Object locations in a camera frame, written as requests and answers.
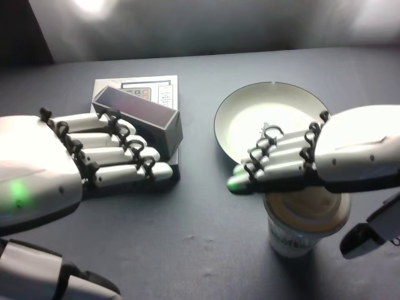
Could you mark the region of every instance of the white plate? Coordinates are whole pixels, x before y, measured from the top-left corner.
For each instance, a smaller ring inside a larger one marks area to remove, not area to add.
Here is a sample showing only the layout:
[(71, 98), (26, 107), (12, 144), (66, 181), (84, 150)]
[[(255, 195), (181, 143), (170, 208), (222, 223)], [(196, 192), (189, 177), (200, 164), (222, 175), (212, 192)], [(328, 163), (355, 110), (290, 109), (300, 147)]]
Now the white plate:
[(240, 163), (247, 150), (256, 145), (263, 128), (278, 125), (284, 133), (307, 129), (327, 110), (314, 95), (300, 87), (281, 82), (261, 82), (242, 87), (219, 106), (214, 120), (218, 144)]

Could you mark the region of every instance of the paper cup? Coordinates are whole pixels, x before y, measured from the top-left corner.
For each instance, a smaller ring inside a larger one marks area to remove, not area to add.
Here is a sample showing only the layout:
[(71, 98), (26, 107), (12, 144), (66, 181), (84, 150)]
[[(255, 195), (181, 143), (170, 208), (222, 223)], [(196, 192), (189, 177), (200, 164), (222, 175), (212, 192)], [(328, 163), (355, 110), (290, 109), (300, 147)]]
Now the paper cup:
[(332, 194), (323, 187), (264, 195), (269, 241), (287, 258), (308, 253), (322, 238), (338, 232), (347, 222), (349, 194)]

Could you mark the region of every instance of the gray tabletop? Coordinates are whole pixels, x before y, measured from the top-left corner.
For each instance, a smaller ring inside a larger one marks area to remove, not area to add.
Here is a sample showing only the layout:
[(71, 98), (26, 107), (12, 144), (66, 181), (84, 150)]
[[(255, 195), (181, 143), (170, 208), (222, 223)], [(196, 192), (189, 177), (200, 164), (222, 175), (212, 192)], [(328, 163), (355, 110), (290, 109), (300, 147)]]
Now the gray tabletop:
[(398, 299), (400, 249), (347, 261), (339, 243), (394, 191), (352, 195), (349, 222), (298, 261), (268, 244), (261, 195), (233, 196), (214, 114), (226, 96), (279, 81), (332, 113), (400, 103), (400, 50), (312, 49), (225, 56), (82, 62), (0, 73), (1, 115), (89, 111), (94, 80), (178, 75), (181, 181), (169, 192), (83, 202), (72, 215), (14, 237), (53, 249), (114, 281), (124, 299)]

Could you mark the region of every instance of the gray background panel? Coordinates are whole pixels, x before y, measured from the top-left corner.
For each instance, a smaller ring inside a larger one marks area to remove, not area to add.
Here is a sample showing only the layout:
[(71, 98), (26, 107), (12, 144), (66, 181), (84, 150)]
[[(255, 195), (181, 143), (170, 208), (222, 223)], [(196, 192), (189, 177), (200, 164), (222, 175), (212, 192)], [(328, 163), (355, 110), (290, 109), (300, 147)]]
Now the gray background panel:
[(351, 218), (300, 261), (268, 244), (261, 195), (233, 196), (232, 164), (214, 138), (214, 114), (233, 91), (262, 81), (297, 85), (332, 113), (399, 104), (398, 49), (312, 49), (60, 64), (0, 73), (1, 115), (90, 109), (95, 79), (178, 75), (184, 140), (181, 181), (164, 194), (93, 199), (72, 215), (16, 234), (113, 280), (124, 299), (398, 299), (400, 249), (357, 260), (339, 243), (394, 190), (355, 194)]

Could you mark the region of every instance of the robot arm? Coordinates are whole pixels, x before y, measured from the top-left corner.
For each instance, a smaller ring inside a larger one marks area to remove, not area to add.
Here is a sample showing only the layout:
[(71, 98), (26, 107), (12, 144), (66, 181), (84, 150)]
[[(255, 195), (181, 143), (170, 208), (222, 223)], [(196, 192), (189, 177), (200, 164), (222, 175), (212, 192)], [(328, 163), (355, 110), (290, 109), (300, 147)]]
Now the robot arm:
[[(118, 111), (0, 117), (0, 237), (71, 214), (92, 190), (161, 181), (172, 169)], [(0, 294), (11, 299), (120, 300), (118, 288), (60, 254), (0, 239)]]
[[(271, 193), (324, 186), (332, 193), (355, 193), (400, 186), (400, 106), (366, 106), (322, 124), (285, 134), (270, 126), (234, 168), (227, 182), (235, 194)], [(366, 224), (344, 238), (345, 258), (369, 252), (400, 235), (400, 195), (378, 209)]]

